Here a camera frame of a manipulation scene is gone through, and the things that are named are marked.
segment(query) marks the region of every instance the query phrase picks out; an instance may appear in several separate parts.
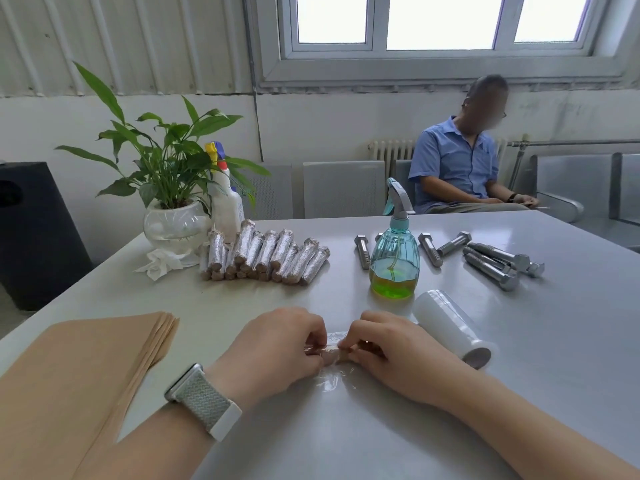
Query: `left hand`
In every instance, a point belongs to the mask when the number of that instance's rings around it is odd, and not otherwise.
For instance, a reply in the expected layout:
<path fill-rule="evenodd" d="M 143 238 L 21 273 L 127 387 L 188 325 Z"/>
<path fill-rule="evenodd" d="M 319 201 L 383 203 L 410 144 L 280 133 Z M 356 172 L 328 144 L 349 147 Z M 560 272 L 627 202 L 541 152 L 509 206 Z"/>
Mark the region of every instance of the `left hand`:
<path fill-rule="evenodd" d="M 531 195 L 524 194 L 517 194 L 513 201 L 514 203 L 521 203 L 523 205 L 526 205 L 530 209 L 535 209 L 538 204 L 540 204 L 540 201 L 538 201 L 537 198 L 532 197 Z"/>
<path fill-rule="evenodd" d="M 305 354 L 307 344 L 326 345 L 322 317 L 304 308 L 278 308 L 247 323 L 205 374 L 245 411 L 322 369 L 320 355 Z"/>

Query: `potted plant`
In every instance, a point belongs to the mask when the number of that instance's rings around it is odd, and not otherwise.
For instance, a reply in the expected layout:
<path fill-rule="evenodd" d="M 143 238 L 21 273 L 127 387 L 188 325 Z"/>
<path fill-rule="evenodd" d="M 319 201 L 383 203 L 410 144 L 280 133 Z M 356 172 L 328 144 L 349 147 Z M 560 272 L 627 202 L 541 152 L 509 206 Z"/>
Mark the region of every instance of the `potted plant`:
<path fill-rule="evenodd" d="M 115 95 L 100 78 L 82 65 L 75 64 L 87 85 L 116 117 L 116 120 L 111 120 L 113 129 L 98 135 L 98 140 L 112 141 L 113 159 L 73 146 L 62 145 L 56 149 L 66 150 L 80 158 L 100 162 L 116 170 L 120 177 L 96 196 L 126 197 L 138 192 L 147 208 L 143 230 L 155 247 L 168 249 L 176 254 L 193 251 L 204 242 L 211 228 L 208 187 L 217 183 L 210 178 L 210 172 L 220 170 L 217 164 L 212 163 L 198 140 L 231 126 L 242 116 L 226 115 L 218 109 L 198 114 L 193 104 L 182 96 L 190 123 L 166 123 L 151 112 L 146 112 L 137 119 L 157 123 L 154 131 L 160 128 L 164 133 L 158 143 L 156 133 L 153 136 L 144 133 L 125 119 Z M 138 169 L 130 175 L 124 175 L 118 166 L 118 154 L 126 143 L 131 144 L 140 156 L 133 160 Z M 253 203 L 252 185 L 239 170 L 249 169 L 261 175 L 269 175 L 269 172 L 249 160 L 226 157 L 225 161 L 238 192 L 248 195 Z"/>

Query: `radiator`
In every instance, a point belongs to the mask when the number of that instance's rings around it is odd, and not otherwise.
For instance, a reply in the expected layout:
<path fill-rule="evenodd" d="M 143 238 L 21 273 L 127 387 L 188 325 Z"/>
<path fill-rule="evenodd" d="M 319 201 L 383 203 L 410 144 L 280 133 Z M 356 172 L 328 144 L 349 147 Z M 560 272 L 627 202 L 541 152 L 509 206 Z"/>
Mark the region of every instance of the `radiator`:
<path fill-rule="evenodd" d="M 383 160 L 385 162 L 385 177 L 389 178 L 389 170 L 391 161 L 393 160 L 411 160 L 413 158 L 413 150 L 415 149 L 415 141 L 412 139 L 382 139 L 372 141 L 367 145 L 370 151 L 370 160 Z M 507 140 L 496 138 L 495 145 L 498 151 L 498 163 L 502 163 L 502 156 L 507 147 Z"/>

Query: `blue spray bottle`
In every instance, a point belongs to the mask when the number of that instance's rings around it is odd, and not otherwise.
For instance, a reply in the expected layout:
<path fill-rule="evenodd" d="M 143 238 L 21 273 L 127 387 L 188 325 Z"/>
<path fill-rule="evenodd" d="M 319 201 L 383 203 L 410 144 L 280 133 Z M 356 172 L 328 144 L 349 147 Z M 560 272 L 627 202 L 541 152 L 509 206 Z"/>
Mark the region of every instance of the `blue spray bottle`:
<path fill-rule="evenodd" d="M 420 275 L 418 244 L 409 231 L 409 215 L 415 214 L 409 195 L 395 178 L 388 178 L 389 198 L 385 215 L 389 229 L 378 240 L 371 257 L 371 289 L 386 298 L 407 298 L 413 294 Z"/>

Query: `hand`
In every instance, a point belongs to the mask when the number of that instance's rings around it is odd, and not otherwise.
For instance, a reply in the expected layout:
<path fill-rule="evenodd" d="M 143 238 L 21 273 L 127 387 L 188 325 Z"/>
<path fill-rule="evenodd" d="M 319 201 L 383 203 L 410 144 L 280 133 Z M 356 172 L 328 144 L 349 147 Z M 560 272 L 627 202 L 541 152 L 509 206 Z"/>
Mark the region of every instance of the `hand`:
<path fill-rule="evenodd" d="M 483 198 L 480 199 L 481 203 L 504 203 L 499 198 Z"/>
<path fill-rule="evenodd" d="M 322 317 L 304 308 L 278 308 L 247 323 L 205 374 L 245 411 L 322 369 L 322 357 L 305 355 L 306 344 L 326 345 Z"/>
<path fill-rule="evenodd" d="M 531 195 L 524 195 L 524 194 L 517 194 L 516 197 L 513 198 L 513 201 L 515 203 L 521 203 L 523 205 L 526 205 L 531 209 L 535 209 L 538 206 L 538 204 L 540 204 L 540 201 L 537 198 L 532 197 Z"/>
<path fill-rule="evenodd" d="M 364 342 L 378 346 L 384 357 Z M 364 312 L 338 347 L 350 349 L 349 359 L 396 392 L 445 410 L 478 374 L 423 328 L 387 312 Z"/>

